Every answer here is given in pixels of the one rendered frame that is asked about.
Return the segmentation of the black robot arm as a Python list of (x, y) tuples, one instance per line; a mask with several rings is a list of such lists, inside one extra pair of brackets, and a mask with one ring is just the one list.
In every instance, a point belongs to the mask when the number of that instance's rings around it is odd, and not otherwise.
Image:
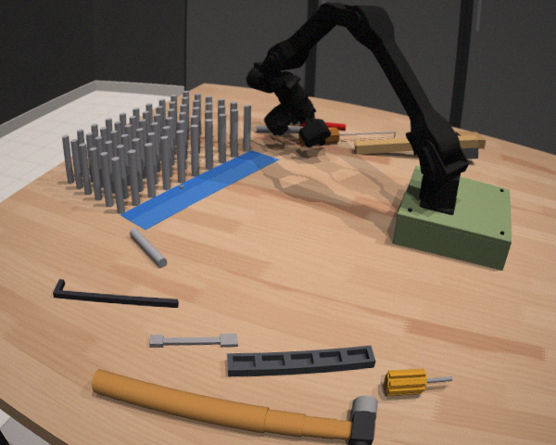
[[(411, 120), (411, 131), (406, 137), (424, 174), (420, 207), (453, 215), (461, 173), (466, 171), (469, 161), (459, 137), (434, 110), (398, 48), (394, 26), (382, 7), (322, 4), (293, 36), (270, 48), (263, 63), (254, 63), (246, 77), (248, 86), (268, 94), (274, 92), (282, 103), (297, 100), (302, 94), (300, 78), (281, 70), (300, 68), (311, 48), (336, 25), (347, 27), (358, 42), (373, 52)], [(282, 103), (264, 118), (273, 135), (283, 135), (288, 130), (287, 124), (298, 123)]]

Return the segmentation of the black l-shaped rod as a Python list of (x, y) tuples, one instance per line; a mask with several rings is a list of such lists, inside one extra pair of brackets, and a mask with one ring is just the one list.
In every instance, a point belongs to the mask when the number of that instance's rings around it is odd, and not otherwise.
[(54, 298), (57, 299), (76, 299), (95, 302), (118, 303), (141, 306), (168, 307), (178, 308), (178, 299), (163, 299), (149, 297), (122, 296), (110, 294), (87, 293), (77, 291), (63, 290), (65, 285), (64, 279), (59, 279), (53, 292)]

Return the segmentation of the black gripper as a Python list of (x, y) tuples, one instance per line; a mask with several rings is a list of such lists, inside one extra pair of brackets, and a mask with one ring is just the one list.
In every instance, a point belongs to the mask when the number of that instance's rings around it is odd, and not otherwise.
[(297, 100), (291, 103), (282, 103), (282, 105), (286, 112), (290, 111), (300, 124), (306, 124), (299, 131), (306, 147), (312, 147), (316, 144), (325, 145), (325, 139), (331, 136), (331, 132), (323, 120), (315, 119), (314, 112), (316, 112), (316, 109), (304, 89), (302, 89), (302, 94)]

